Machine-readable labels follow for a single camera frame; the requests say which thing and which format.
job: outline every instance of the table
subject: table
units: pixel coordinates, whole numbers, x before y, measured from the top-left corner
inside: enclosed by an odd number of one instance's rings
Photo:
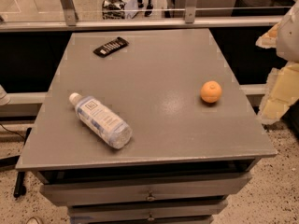
[[[105,59],[93,50],[121,36]],[[199,98],[222,85],[214,105]],[[78,120],[68,97],[92,95],[133,129],[115,150]],[[210,223],[277,154],[208,29],[72,34],[17,164],[73,223]]]

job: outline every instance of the shoe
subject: shoe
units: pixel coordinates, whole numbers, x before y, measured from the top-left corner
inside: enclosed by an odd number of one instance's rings
[[[43,224],[43,221],[39,217],[31,217],[26,224]]]
[[[152,9],[153,9],[153,5],[152,5],[152,4],[148,4],[148,6],[147,6],[147,10],[146,10],[146,12],[144,13],[144,16],[146,16],[146,17],[151,16],[151,14],[152,14]]]

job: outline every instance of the black cable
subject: black cable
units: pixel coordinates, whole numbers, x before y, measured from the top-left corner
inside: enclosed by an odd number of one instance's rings
[[[23,140],[25,140],[25,137],[22,136],[22,135],[20,135],[19,133],[8,130],[8,129],[7,129],[6,127],[4,127],[1,123],[0,123],[0,126],[1,126],[3,129],[5,129],[6,131],[11,132],[11,133],[15,133],[15,134],[17,134],[19,137],[21,137]]]

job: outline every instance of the orange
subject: orange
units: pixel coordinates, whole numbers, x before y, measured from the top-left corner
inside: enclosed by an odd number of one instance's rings
[[[222,88],[214,80],[206,82],[200,90],[200,97],[207,103],[217,102],[221,98]]]

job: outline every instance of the gray tabletop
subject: gray tabletop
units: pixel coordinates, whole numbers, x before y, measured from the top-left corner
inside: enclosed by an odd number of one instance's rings
[[[93,54],[121,36],[130,45],[105,59]],[[223,88],[206,105],[209,80]],[[121,150],[76,116],[68,97],[92,95],[133,129]],[[17,169],[53,170],[270,157],[262,125],[208,29],[73,34]]]

